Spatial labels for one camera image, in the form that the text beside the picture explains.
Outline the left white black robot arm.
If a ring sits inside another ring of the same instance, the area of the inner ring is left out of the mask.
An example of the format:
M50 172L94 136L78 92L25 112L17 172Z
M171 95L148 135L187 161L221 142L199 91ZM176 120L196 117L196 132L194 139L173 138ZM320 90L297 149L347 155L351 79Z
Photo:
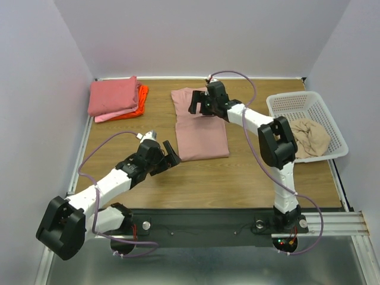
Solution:
M104 178L68 198L52 199L36 232L36 239L66 261L78 253L86 241L105 236L109 231L120 234L137 227L133 213L120 203L101 207L118 195L145 180L165 172L181 162L170 142L160 145L153 139L140 142L137 152L120 161Z

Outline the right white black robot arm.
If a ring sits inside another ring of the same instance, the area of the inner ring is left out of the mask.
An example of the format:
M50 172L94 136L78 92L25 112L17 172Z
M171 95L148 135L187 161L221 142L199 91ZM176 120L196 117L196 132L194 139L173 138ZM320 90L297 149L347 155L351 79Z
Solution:
M274 183L273 225L281 232L295 226L301 215L295 191L293 169L297 144L284 117L272 118L258 113L238 100L231 100L220 81L210 82L206 91L193 91L188 112L204 116L217 116L231 124L239 125L244 133L258 137L260 158L271 172L264 172Z

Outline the dusty pink graphic t-shirt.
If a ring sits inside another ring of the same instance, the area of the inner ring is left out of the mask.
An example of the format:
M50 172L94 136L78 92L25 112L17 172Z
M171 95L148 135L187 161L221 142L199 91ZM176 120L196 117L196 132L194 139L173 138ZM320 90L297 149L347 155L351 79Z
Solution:
M216 116L191 114L193 88L172 90L178 155L183 162L229 157L225 121Z

